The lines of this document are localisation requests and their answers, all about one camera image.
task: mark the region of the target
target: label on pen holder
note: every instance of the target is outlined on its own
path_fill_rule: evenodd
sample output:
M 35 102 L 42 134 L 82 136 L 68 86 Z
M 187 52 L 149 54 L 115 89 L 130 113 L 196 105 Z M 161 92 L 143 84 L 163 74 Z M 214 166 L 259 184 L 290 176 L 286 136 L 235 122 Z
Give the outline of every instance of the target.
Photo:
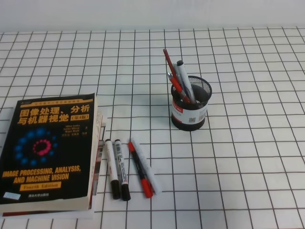
M 180 123 L 188 125 L 197 124 L 205 118 L 207 105 L 198 110 L 186 110 L 179 107 L 173 100 L 173 116 Z

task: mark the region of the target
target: black mesh pen holder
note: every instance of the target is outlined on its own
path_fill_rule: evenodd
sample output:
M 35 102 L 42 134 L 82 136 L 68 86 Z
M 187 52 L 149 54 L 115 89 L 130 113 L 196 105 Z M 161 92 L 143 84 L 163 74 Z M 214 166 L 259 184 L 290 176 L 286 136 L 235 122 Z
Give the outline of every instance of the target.
M 172 85 L 173 96 L 172 123 L 180 130 L 198 130 L 205 122 L 208 101 L 212 96 L 210 84 L 198 77 L 189 76 L 197 103 L 187 104 L 182 101 L 179 93 Z

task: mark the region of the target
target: black book cover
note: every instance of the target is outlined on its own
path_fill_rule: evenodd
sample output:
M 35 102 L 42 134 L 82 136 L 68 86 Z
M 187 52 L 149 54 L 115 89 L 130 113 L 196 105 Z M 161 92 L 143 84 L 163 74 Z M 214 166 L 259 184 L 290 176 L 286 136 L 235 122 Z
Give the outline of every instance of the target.
M 94 94 L 18 101 L 0 157 L 0 204 L 86 197 Z

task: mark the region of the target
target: red pen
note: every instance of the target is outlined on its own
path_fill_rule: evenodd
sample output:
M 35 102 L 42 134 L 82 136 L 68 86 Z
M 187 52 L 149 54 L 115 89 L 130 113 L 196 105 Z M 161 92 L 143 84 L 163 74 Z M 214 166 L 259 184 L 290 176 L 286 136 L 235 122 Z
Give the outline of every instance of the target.
M 189 98 L 186 96 L 185 92 L 182 90 L 182 87 L 180 86 L 180 84 L 178 83 L 178 81 L 176 81 L 173 77 L 172 74 L 170 74 L 169 72 L 167 73 L 167 77 L 169 78 L 169 80 L 172 82 L 173 86 L 176 88 L 176 90 L 179 92 L 180 97 L 182 98 L 182 100 L 185 103 L 190 103 Z
M 166 49 L 163 49 L 163 52 L 164 52 L 166 61 L 167 61 L 167 63 L 168 63 L 168 66 L 169 66 L 170 69 L 171 69 L 171 72 L 172 72 L 172 74 L 173 74 L 174 79 L 175 79 L 176 81 L 178 81 L 177 76 L 176 76 L 175 69 L 173 68 L 173 64 L 172 64 L 172 62 L 171 62 L 171 59 L 170 59 L 170 56 L 169 56 L 167 50 L 166 50 Z
M 135 166 L 136 166 L 136 168 L 138 170 L 138 174 L 139 174 L 139 177 L 140 177 L 140 180 L 141 180 L 141 184 L 142 184 L 142 188 L 143 188 L 144 194 L 145 194 L 146 198 L 151 198 L 153 196 L 152 187 L 148 183 L 147 179 L 145 178 L 145 175 L 144 175 L 142 167 L 141 167 L 140 160 L 139 160 L 138 155 L 135 152 L 135 149 L 134 149 L 134 147 L 133 147 L 131 142 L 128 143 L 128 147 L 129 147 L 129 150 L 130 150 L 130 152 L 131 152 L 131 154 L 133 156 L 133 160 L 134 160 Z

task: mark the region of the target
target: white marker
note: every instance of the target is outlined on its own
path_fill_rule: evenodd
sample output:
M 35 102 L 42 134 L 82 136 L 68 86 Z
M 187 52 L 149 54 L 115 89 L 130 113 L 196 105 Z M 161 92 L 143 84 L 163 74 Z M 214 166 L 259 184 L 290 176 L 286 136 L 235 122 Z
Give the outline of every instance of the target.
M 112 189 L 113 199 L 119 199 L 120 198 L 120 187 L 119 187 L 120 183 L 118 180 L 118 173 L 116 171 L 116 166 L 115 166 L 113 146 L 112 146 L 112 142 L 110 139 L 107 139 L 105 141 L 105 146 L 106 146 L 107 155 L 108 155 L 110 185 L 111 185 L 111 189 Z
M 181 79 L 182 79 L 184 87 L 185 87 L 185 88 L 183 88 L 183 90 L 185 90 L 184 92 L 186 93 L 186 96 L 190 99 L 190 102 L 192 104 L 195 104 L 196 103 L 195 95 L 194 95 L 189 77 L 186 73 L 183 61 L 177 61 L 177 68 L 178 68 L 178 71 L 180 73 Z
M 124 157 L 122 154 L 122 144 L 119 139 L 114 141 L 114 149 L 116 156 L 118 158 L 118 164 L 121 173 L 121 189 L 122 189 L 122 199 L 124 201 L 128 201 L 131 199 L 128 187 L 128 179 L 125 172 L 125 165 L 124 165 Z
M 140 159 L 143 170 L 146 172 L 147 178 L 149 179 L 155 194 L 156 195 L 160 194 L 162 192 L 161 186 L 160 186 L 159 182 L 157 181 L 157 179 L 154 175 L 153 169 L 150 167 L 149 162 L 146 159 L 146 157 L 140 147 L 140 144 L 138 144 L 133 137 L 131 138 L 131 142 L 135 149 L 135 152 L 137 153 L 137 155 Z

